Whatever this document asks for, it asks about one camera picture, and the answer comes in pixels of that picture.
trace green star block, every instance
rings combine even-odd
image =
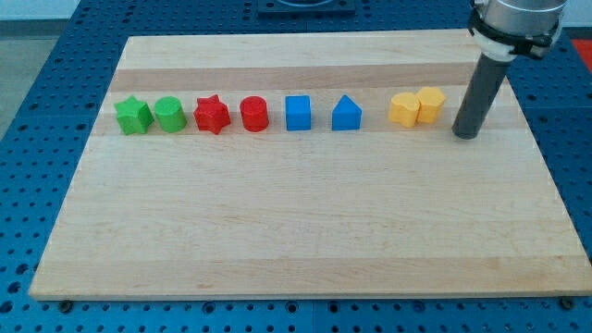
[[[148,104],[130,96],[126,101],[115,103],[117,122],[125,135],[132,133],[145,134],[154,122]]]
[[[167,96],[156,101],[154,113],[165,132],[174,133],[183,130],[187,125],[181,102],[177,97]]]

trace blue cube block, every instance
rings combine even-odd
[[[311,129],[311,98],[308,95],[286,96],[286,128]]]
[[[359,130],[362,109],[348,95],[343,95],[331,117],[332,130]]]

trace toy block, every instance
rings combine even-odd
[[[416,94],[419,99],[419,115],[417,121],[434,123],[442,113],[442,106],[446,102],[446,95],[440,88],[424,87]]]
[[[388,119],[406,128],[415,126],[419,113],[419,99],[412,92],[397,93],[390,99]]]
[[[259,96],[249,96],[240,102],[242,126],[251,132],[265,130],[269,125],[267,103]]]
[[[308,95],[286,96],[287,130],[310,130],[311,127],[311,98]]]
[[[165,132],[174,133],[183,130],[187,125],[181,101],[177,97],[167,96],[156,101],[154,113],[160,127]]]
[[[219,134],[223,127],[230,124],[228,107],[220,102],[217,95],[198,98],[193,117],[195,117],[199,130],[209,130],[215,135]]]
[[[115,103],[117,122],[125,135],[132,133],[145,134],[154,122],[148,104],[130,96],[126,101]]]
[[[362,122],[362,109],[348,95],[341,99],[333,109],[332,130],[359,130]]]

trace wooden board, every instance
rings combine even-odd
[[[30,294],[39,300],[578,295],[592,268],[508,82],[478,139],[450,125],[479,49],[465,31],[132,37]],[[387,121],[440,86],[438,123]],[[219,93],[232,125],[124,136],[113,104]],[[286,132],[309,93],[312,131]],[[332,132],[347,93],[362,129]],[[240,100],[266,98],[249,133]]]

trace yellow hexagon block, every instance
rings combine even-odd
[[[415,126],[419,113],[419,99],[412,92],[397,93],[390,99],[388,119],[406,128]]]
[[[424,87],[416,95],[421,104],[417,121],[431,124],[438,120],[442,113],[442,106],[446,102],[444,92],[440,88]]]

